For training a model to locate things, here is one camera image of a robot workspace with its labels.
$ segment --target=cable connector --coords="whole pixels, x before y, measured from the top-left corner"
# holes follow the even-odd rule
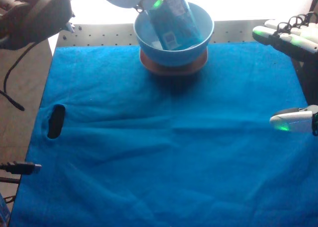
[[[39,164],[34,164],[32,162],[25,161],[14,161],[8,162],[7,164],[1,163],[0,169],[12,174],[20,175],[31,175],[33,173],[38,173],[41,170],[42,166]]]

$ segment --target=floor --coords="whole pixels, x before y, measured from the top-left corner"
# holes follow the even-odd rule
[[[7,70],[26,48],[18,51],[0,50],[0,89]],[[13,107],[0,95],[0,163],[24,160],[28,149],[35,117],[41,102],[52,53],[47,40],[34,47],[11,72],[7,83],[8,94],[25,111]],[[0,177],[19,178],[0,170]],[[0,183],[3,197],[15,195],[16,184]]]

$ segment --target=blue tablecloth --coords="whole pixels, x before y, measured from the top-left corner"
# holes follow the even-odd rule
[[[56,104],[61,135],[47,137]],[[318,141],[275,131],[306,106],[290,59],[209,46],[189,77],[157,77],[139,47],[57,48],[12,227],[316,227]]]

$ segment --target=panel hole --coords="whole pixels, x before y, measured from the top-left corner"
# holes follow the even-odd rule
[[[56,139],[60,136],[64,124],[65,107],[63,105],[54,106],[52,115],[49,119],[48,138]]]

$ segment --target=metal plate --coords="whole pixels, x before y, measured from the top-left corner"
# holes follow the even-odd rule
[[[265,20],[216,21],[211,43],[254,41],[252,30]],[[75,33],[61,31],[58,47],[138,45],[133,24],[76,25]]]

